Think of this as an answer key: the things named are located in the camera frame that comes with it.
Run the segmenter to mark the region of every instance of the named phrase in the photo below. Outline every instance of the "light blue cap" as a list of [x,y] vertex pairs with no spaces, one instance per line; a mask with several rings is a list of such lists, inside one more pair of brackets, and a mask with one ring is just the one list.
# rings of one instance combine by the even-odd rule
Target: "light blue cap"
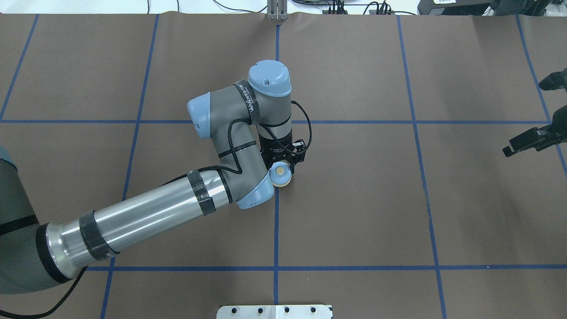
[[248,83],[254,90],[281,98],[291,93],[291,80],[287,66],[275,60],[254,64],[248,72]]
[[8,151],[0,146],[0,160],[4,160],[12,165],[14,165],[14,167],[16,169],[18,169],[18,167],[16,167],[16,164],[14,163],[14,161],[12,161],[12,158],[10,157],[10,155],[8,154]]
[[211,137],[211,92],[190,100],[187,111],[199,137]]
[[272,198],[272,196],[274,196],[274,185],[272,185],[272,181],[270,181],[270,174],[266,173],[262,181],[236,203],[240,209],[247,209],[260,205]]
[[[282,174],[278,174],[278,167],[282,167],[283,170]],[[270,180],[272,181],[272,184],[276,187],[283,187],[286,186],[289,181],[291,180],[291,169],[289,168],[289,165],[286,164],[285,162],[275,162],[272,167],[270,167],[269,170],[270,173]]]

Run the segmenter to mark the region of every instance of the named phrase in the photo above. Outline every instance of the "metal bracket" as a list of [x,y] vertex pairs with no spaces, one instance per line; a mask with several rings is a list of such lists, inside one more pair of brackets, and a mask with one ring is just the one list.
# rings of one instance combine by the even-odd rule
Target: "metal bracket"
[[268,20],[287,20],[287,0],[268,0]]
[[331,305],[255,305],[222,306],[217,319],[332,319]]

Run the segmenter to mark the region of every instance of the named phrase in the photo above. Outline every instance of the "round blue object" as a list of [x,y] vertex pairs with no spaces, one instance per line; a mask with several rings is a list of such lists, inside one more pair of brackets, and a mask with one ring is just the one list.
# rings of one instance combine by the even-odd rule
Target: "round blue object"
[[16,167],[16,164],[14,163],[14,161],[12,160],[12,158],[10,157],[10,155],[8,154],[8,151],[7,151],[5,148],[1,147],[1,146],[0,146],[0,160],[6,161],[6,162],[8,162],[8,163],[14,165],[14,167],[15,167],[16,169],[18,169],[18,168]]
[[190,100],[187,111],[199,137],[211,137],[211,92]]
[[270,180],[276,187],[286,186],[291,180],[291,169],[289,165],[284,162],[275,162],[272,167],[270,167],[269,173]]
[[291,80],[287,66],[275,60],[254,64],[248,72],[248,83],[254,90],[281,98],[291,93]]
[[272,198],[272,196],[274,196],[274,185],[272,185],[270,181],[270,174],[266,173],[262,181],[246,194],[246,196],[237,201],[236,204],[240,209],[252,208],[267,201]]

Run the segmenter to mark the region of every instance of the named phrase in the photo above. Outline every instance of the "white plate with holes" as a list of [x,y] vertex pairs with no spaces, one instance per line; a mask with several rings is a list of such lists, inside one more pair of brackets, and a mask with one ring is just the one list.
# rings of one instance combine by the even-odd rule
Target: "white plate with holes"
[[331,305],[222,306],[217,319],[333,319]]

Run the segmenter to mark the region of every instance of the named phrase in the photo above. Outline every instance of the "black band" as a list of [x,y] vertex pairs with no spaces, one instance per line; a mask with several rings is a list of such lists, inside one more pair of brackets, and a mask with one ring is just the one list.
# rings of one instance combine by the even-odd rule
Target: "black band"
[[286,124],[290,119],[291,119],[291,113],[289,114],[289,117],[287,118],[287,120],[285,120],[285,121],[283,121],[279,124],[266,124],[266,123],[262,123],[262,124],[266,127],[280,127],[280,126]]
[[[251,141],[251,142],[239,145],[239,146],[234,148],[234,152],[238,152],[238,151],[243,150],[243,149],[250,147],[252,145],[256,145],[256,141]],[[223,157],[230,155],[230,154],[232,154],[232,150],[230,150],[230,149],[225,150],[224,152],[222,152],[221,154],[218,155],[218,158],[223,158]]]
[[118,252],[112,250],[100,233],[99,226],[95,220],[95,211],[88,212],[79,217],[79,229],[83,237],[84,245],[88,252],[98,261],[115,257]]
[[67,278],[55,265],[53,258],[51,258],[51,253],[49,252],[49,248],[47,246],[47,236],[45,232],[47,231],[47,224],[39,226],[36,232],[36,248],[37,254],[39,255],[39,259],[41,260],[41,264],[45,271],[53,278],[53,280],[57,281],[60,284],[64,284],[71,280],[71,278]]
[[230,193],[229,184],[226,182],[225,174],[222,170],[217,170],[218,175],[221,177],[222,185],[225,187],[226,196],[229,198],[229,204],[232,203],[232,194]]
[[260,107],[258,106],[258,100],[256,100],[254,90],[246,80],[238,81],[233,85],[236,86],[246,103],[246,108],[248,109],[248,113],[250,113],[250,125],[259,125]]
[[213,199],[209,196],[209,191],[205,187],[205,182],[203,182],[203,179],[201,178],[201,173],[198,171],[190,171],[187,173],[187,179],[189,179],[189,183],[193,188],[193,192],[199,202],[199,206],[201,206],[203,215],[216,212],[217,209],[214,207]]
[[35,214],[9,221],[0,225],[0,236],[33,224],[39,224],[39,221],[37,220]]

